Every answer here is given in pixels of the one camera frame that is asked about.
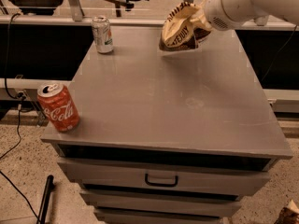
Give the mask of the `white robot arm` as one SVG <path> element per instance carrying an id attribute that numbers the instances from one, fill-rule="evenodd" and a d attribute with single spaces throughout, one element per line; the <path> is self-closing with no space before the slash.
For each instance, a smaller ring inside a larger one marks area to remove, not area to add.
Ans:
<path id="1" fill-rule="evenodd" d="M 223 31 L 266 16 L 298 25 L 299 0 L 206 0 L 204 14 L 215 29 Z"/>

